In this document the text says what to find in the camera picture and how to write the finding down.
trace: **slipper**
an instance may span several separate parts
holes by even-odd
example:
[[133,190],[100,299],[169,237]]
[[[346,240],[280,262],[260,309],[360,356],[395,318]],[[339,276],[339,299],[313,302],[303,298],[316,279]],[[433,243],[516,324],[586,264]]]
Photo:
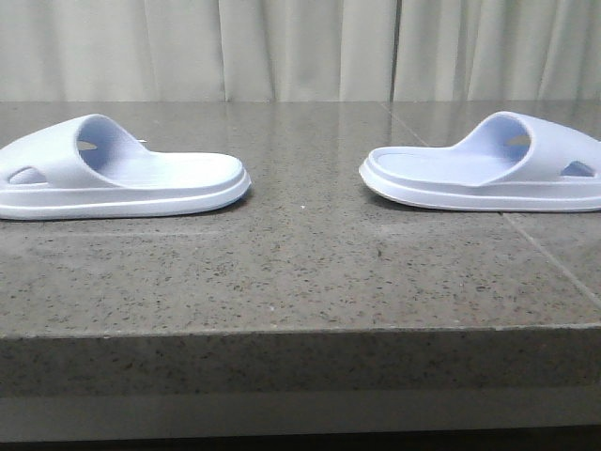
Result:
[[0,149],[0,218],[167,216],[216,210],[251,185],[219,153],[146,149],[109,117],[53,125]]
[[449,148],[376,148],[359,173],[376,193],[430,209],[601,209],[601,143],[512,112],[487,117]]

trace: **curtain fold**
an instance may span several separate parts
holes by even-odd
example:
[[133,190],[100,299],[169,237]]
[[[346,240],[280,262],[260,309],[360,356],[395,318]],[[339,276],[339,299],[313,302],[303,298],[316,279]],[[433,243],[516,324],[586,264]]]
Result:
[[601,99],[601,0],[2,0],[0,101]]

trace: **speckled stone surface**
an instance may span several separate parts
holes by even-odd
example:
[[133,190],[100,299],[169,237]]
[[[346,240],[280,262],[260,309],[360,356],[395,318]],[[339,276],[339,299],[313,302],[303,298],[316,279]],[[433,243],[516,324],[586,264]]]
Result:
[[0,222],[0,396],[599,383],[601,213],[419,210],[357,173],[510,108],[601,132],[598,102],[0,103],[0,146],[103,113],[254,183],[197,215]]

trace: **strap cutout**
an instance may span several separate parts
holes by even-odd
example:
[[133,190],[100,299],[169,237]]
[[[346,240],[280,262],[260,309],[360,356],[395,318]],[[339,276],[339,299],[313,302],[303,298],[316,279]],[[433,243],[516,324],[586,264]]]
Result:
[[12,185],[28,185],[47,182],[48,180],[44,175],[32,166],[24,167],[8,178],[8,183]]
[[563,171],[562,176],[567,177],[594,177],[594,169],[582,162],[571,162]]

